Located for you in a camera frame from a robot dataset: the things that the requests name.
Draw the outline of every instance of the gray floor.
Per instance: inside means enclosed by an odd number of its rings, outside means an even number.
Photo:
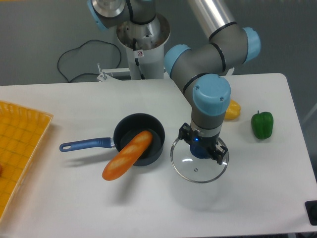
[[[262,41],[255,60],[236,67],[235,74],[280,72],[288,78],[309,155],[317,174],[317,113],[304,117],[317,103],[317,1],[225,0],[242,27],[254,28]],[[157,11],[171,25],[165,49],[187,44],[193,49],[207,42],[184,0],[157,0]],[[90,39],[119,45],[115,29],[100,32],[86,0],[29,0],[0,2],[0,85],[65,83],[56,68],[59,56]],[[127,67],[125,52],[120,67]],[[69,78],[84,72],[98,73],[118,62],[114,47],[93,43],[62,59]],[[93,76],[81,80],[95,80]]]

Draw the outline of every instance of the green bell pepper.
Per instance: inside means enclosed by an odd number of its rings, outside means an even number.
[[[273,116],[269,112],[254,114],[251,119],[254,135],[260,140],[269,138],[273,131]]]

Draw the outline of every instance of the baguette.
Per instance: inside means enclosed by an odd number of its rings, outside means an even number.
[[[137,134],[105,167],[103,178],[111,181],[121,177],[148,148],[153,135],[145,130]]]

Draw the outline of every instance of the yellow bell pepper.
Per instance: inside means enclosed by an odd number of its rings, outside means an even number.
[[[224,119],[225,120],[236,119],[240,115],[240,111],[241,111],[240,105],[236,101],[231,99],[229,107],[228,107],[226,114],[224,116]]]

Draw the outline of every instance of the blue pan handle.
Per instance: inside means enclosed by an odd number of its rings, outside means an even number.
[[[112,148],[114,147],[113,138],[96,138],[89,140],[81,140],[63,143],[59,146],[61,152],[73,151],[73,150],[82,150],[87,148],[94,147],[103,147],[103,148]]]

